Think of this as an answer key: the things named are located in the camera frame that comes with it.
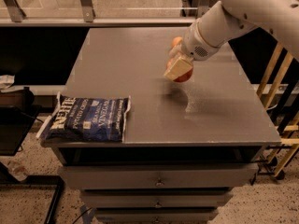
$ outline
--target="speckled floor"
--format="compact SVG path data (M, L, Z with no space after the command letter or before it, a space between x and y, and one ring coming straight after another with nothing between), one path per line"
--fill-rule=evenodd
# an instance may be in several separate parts
M20 161L30 175L56 175L61 164L51 149L39 145L35 131L33 129L26 136L22 152L15 157L0 157L0 161L3 164L9 160ZM234 188L234 197L219 208L219 214L210 224L299 223L299 159L295 157L284 170L286 177L282 181L258 176L253 186L246 184ZM53 193L54 189L49 187L0 186L0 223L43 223ZM79 192L66 188L57 208L56 223L73 223L86 208ZM80 218L76 223L99 222L87 213L84 221Z

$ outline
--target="white object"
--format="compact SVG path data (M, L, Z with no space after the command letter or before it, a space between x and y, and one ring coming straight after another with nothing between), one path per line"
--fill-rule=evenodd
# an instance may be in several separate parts
M56 107L55 107L53 113L50 116L47 116L46 120L44 121L44 123L40 127L39 131L37 132L36 138L40 138L40 135L44 132L44 130L48 126L49 122L57 115L58 111L60 110L60 108L61 108L60 96L61 96L61 93L58 92L56 95L56 99L57 99Z
M8 172L19 182L25 182L28 174L23 165L16 161L10 161L7 164Z
M299 61L298 24L297 0L220 0L189 27L179 46L203 61L227 41L261 27Z
M9 88L15 82L15 76L3 75L0 76L0 90Z
M171 65L166 69L164 76L175 80L193 69L192 61L186 56L178 55L173 59Z

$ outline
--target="drawer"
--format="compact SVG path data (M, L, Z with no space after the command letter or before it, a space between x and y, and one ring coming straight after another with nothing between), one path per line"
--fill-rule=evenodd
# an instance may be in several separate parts
M66 166L59 175L71 189L184 189L244 185L258 171L250 164Z
M97 209L94 216L101 222L209 221L218 214L216 209Z
M59 148L67 166L249 163L261 147L77 147Z
M81 199L92 208L165 208L223 206L233 194L222 190L94 190L82 191Z

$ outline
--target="metal bar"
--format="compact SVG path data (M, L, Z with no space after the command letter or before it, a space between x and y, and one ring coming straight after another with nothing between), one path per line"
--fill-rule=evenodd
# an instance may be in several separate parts
M0 184L6 183L15 183L18 182L16 178L14 178L9 172L7 167L0 162Z
M80 0L82 5L83 19L86 22L93 22L95 14L92 0Z
M258 174L254 174L254 177L249 181L250 184L253 186L254 183L256 182L256 177L257 177Z
M262 161L253 161L253 163L267 163L267 160L262 160Z
M17 0L4 0L4 2L7 5L7 10L12 21L20 22L26 17Z
M59 178L54 195L52 197L52 201L50 203L50 207L49 207L49 211L46 216L46 220L44 222L45 224L54 223L56 207L57 207L57 204L60 200L60 197L61 197L63 191L64 191L64 181L61 178Z
M292 90L295 88L296 84L297 82L290 82L290 84L287 86L287 89L281 95L281 98L279 99L278 102L278 106L273 110L273 112L270 115L272 121L275 121L278 118L278 115L280 114L282 108L290 98L292 94Z
M294 154L292 155L292 157L289 159L289 161L284 165L284 167L288 167L288 165L290 164L290 162L292 161L292 159L297 155L299 149L297 149L297 151L294 152Z
M299 148L299 144L292 146L292 148L288 151L288 153L284 156L282 161L278 164L277 168L275 169L274 177L277 177L279 175L280 171L282 171L282 169L289 162L289 160L293 157L293 155L296 154L298 148Z
M15 178L1 180L0 184L13 185L13 186L28 186L31 188L33 185L51 185L54 186L59 181L57 175L28 175L25 182L21 183Z
M0 19L0 27L187 27L194 21L194 17L167 19L94 19L93 22L85 22L83 19L26 18L22 22L12 22L10 19Z
M59 150L59 148L57 147L53 147L52 148L53 153L56 155L56 157L58 158L58 160L60 161L60 163L62 165L67 165L67 162L62 154L62 152Z
M298 109L299 109L299 94L297 94L295 100L292 102L290 112L280 122L280 124L278 126L279 134L283 133L284 129L287 127L287 125L290 123L290 121L296 116L296 114L298 113Z
M274 175L274 172L269 172L269 173L258 173L258 175Z

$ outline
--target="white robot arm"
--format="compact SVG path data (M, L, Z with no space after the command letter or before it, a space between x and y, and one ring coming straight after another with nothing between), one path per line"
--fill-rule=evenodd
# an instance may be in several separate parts
M179 50L196 61L203 61L225 42L257 27L271 34L299 61L297 0L220 0L188 28Z

